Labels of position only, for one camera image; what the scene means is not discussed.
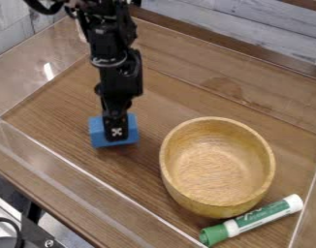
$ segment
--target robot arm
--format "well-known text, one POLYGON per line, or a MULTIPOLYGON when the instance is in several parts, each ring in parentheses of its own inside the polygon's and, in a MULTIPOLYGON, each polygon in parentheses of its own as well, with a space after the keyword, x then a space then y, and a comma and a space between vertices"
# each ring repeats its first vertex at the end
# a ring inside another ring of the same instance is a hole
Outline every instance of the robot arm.
POLYGON ((101 78, 96 92, 101 97, 104 109, 104 137, 102 141, 93 138, 94 147, 136 142, 137 139, 131 140, 135 136, 131 134, 131 122, 135 123, 135 117, 128 114, 128 109, 135 97, 143 94, 143 62, 140 51, 132 48, 139 35, 128 1, 56 0, 50 9, 38 0, 23 1, 45 15, 54 15, 64 5, 69 12, 77 12, 92 45, 92 63, 100 69, 101 78))

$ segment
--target black cable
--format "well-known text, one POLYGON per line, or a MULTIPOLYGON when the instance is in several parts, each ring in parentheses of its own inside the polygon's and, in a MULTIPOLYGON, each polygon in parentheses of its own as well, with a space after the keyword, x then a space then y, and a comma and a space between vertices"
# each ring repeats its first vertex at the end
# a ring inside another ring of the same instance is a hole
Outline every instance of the black cable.
POLYGON ((49 9, 39 0, 23 0, 26 4, 30 6, 31 9, 34 9, 38 13, 43 15, 54 15, 58 13, 64 6, 64 2, 56 3, 52 8, 49 9))
POLYGON ((21 228, 18 224, 7 218, 0 218, 0 222, 9 223, 15 228, 17 233, 18 233, 18 243, 17 243, 15 248, 21 248, 22 247, 22 234, 21 234, 21 228))

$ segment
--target wooden bowl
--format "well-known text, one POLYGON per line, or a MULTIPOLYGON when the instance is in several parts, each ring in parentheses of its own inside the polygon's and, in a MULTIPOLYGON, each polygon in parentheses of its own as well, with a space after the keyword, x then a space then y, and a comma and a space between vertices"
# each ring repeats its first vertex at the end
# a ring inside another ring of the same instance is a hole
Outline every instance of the wooden bowl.
POLYGON ((259 133, 243 123, 205 117, 180 124, 161 148, 161 171, 176 201, 195 213, 246 213, 271 186, 276 162, 259 133))

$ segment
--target green marker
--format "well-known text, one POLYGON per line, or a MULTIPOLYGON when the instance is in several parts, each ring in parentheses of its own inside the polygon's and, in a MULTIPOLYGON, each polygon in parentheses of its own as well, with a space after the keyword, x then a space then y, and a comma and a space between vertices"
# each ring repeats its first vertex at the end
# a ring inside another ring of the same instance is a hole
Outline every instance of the green marker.
POLYGON ((201 231, 200 240, 203 244, 212 247, 223 242, 228 237, 238 236, 262 225, 294 214, 303 209, 303 200, 299 195, 291 195, 282 201, 264 206, 223 224, 207 228, 201 231))

